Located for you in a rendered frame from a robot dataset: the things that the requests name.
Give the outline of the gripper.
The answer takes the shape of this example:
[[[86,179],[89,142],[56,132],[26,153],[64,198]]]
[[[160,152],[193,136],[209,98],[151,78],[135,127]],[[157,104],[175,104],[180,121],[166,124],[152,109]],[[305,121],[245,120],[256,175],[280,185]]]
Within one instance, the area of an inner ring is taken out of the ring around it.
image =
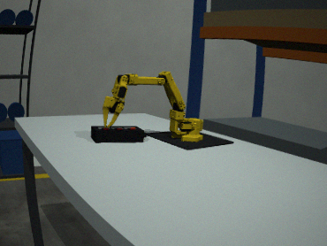
[[[103,103],[103,121],[104,121],[104,127],[111,127],[116,119],[118,118],[119,113],[124,109],[124,102],[123,100],[120,100],[118,98],[114,98],[114,96],[109,97],[106,96],[104,103]],[[110,108],[110,109],[109,109]],[[116,109],[116,110],[115,110]],[[108,118],[108,113],[114,113],[113,118],[110,122],[110,124],[107,126],[107,118]]]

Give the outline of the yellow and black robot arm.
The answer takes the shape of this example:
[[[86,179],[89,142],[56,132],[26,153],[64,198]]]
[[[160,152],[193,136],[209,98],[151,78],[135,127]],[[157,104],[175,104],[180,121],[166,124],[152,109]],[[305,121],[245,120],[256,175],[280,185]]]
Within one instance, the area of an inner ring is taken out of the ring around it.
[[[163,85],[172,107],[172,110],[170,110],[170,131],[172,132],[171,137],[181,138],[181,141],[183,142],[201,141],[203,138],[203,135],[200,135],[202,121],[199,119],[187,120],[184,118],[185,113],[183,110],[185,110],[186,106],[181,94],[179,93],[179,89],[171,76],[171,72],[161,72],[158,75],[158,77],[153,78],[138,77],[138,74],[119,75],[116,78],[114,89],[111,91],[112,95],[114,98],[125,100],[127,85]],[[177,100],[177,102],[174,99]],[[180,131],[178,131],[178,129]]]

